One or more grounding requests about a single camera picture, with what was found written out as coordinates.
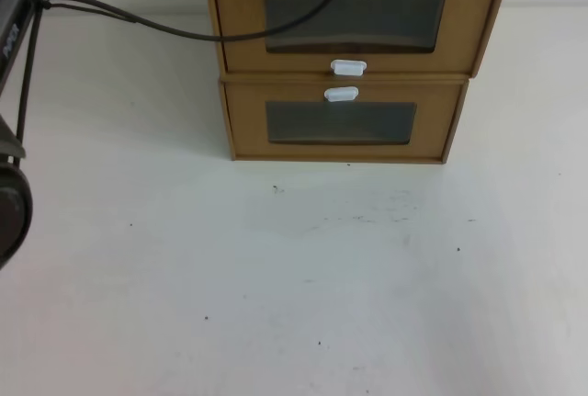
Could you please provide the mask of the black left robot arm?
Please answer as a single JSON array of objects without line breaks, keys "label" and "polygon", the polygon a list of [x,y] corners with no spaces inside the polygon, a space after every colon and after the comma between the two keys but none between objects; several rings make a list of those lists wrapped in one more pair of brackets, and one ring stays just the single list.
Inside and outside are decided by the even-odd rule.
[{"label": "black left robot arm", "polygon": [[28,53],[17,116],[11,130],[1,121],[1,265],[5,266],[25,241],[33,215],[29,182],[20,169],[27,153],[23,145],[30,79],[40,31],[40,19],[49,0],[1,0],[1,85],[12,71],[27,34]]}]

